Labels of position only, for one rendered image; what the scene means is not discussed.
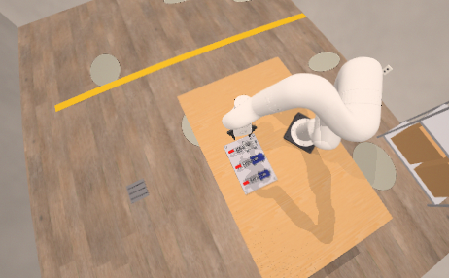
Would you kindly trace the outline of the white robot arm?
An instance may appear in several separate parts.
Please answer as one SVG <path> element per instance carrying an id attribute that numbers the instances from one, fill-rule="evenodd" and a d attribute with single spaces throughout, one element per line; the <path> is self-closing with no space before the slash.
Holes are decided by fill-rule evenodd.
<path id="1" fill-rule="evenodd" d="M 318 75 L 301 73 L 252 97 L 240 95 L 233 109 L 223 116 L 222 123 L 225 128 L 235 130 L 246 128 L 266 115 L 305 108 L 316 116 L 293 124 L 293 140 L 300 146 L 314 144 L 332 150 L 341 138 L 362 142 L 376 134 L 381 118 L 382 85 L 380 63 L 370 57 L 358 57 L 341 67 L 334 86 Z"/>

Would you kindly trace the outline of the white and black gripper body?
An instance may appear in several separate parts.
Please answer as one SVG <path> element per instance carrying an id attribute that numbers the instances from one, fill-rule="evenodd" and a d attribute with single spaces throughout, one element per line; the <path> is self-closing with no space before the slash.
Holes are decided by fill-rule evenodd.
<path id="1" fill-rule="evenodd" d="M 248 127 L 246 128 L 239 128 L 239 129 L 235 129 L 233 130 L 233 135 L 235 137 L 238 136 L 243 136 L 243 135 L 248 135 L 252 133 L 252 124 L 250 124 Z"/>

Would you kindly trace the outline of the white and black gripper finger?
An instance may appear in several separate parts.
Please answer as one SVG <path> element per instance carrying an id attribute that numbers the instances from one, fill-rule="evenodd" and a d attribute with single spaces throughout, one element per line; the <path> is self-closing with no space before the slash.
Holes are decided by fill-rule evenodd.
<path id="1" fill-rule="evenodd" d="M 252 125 L 252 133 L 255 131 L 257 129 L 257 127 L 256 126 L 254 126 L 254 125 Z M 252 134 L 251 133 L 251 134 Z M 249 135 L 249 137 L 251 137 L 251 134 L 248 134 Z"/>
<path id="2" fill-rule="evenodd" d="M 229 136 L 232 136 L 232 139 L 235 140 L 235 136 L 233 135 L 233 130 L 229 130 L 229 131 L 227 132 L 227 134 L 228 134 Z"/>

